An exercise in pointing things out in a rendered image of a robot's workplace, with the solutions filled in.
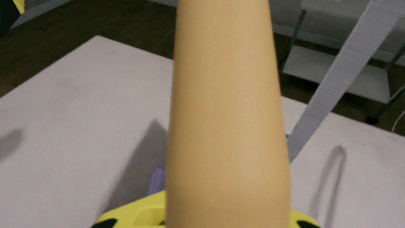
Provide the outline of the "lavender t-shirt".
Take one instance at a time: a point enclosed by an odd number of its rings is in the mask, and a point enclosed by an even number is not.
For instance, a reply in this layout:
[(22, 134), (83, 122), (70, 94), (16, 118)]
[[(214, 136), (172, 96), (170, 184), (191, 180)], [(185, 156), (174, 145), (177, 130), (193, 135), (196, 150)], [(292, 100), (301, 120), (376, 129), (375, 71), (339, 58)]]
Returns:
[(148, 191), (145, 195), (145, 198), (164, 191), (164, 179), (165, 179), (165, 168), (156, 166), (154, 168), (152, 177), (149, 181)]

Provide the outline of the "white clothes rack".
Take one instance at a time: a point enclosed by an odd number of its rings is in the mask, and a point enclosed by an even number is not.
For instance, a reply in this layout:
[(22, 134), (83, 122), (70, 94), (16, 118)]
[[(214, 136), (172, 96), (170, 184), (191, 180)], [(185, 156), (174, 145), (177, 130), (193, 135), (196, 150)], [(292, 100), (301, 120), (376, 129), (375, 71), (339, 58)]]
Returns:
[(290, 134), (289, 165), (405, 10), (405, 0), (369, 0)]

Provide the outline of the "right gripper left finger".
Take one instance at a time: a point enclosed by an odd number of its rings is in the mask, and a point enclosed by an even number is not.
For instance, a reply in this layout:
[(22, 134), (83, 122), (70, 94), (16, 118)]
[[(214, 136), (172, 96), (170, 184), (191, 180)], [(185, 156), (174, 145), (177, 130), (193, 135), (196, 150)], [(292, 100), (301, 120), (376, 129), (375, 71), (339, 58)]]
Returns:
[(118, 220), (113, 228), (164, 228), (164, 191), (104, 213), (93, 224), (109, 218)]

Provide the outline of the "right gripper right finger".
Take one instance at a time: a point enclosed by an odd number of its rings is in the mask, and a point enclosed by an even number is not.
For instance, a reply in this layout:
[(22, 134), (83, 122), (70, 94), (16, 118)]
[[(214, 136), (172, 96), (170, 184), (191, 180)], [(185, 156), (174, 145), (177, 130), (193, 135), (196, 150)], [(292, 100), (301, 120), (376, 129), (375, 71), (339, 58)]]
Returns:
[[(291, 215), (290, 215), (290, 228), (299, 228), (299, 226), (296, 224), (296, 221), (302, 219), (306, 220), (308, 222), (311, 222), (317, 226), (319, 226), (312, 218), (309, 216), (302, 214), (301, 212), (298, 212), (296, 210), (291, 209)], [(320, 227), (320, 226), (319, 226)]]

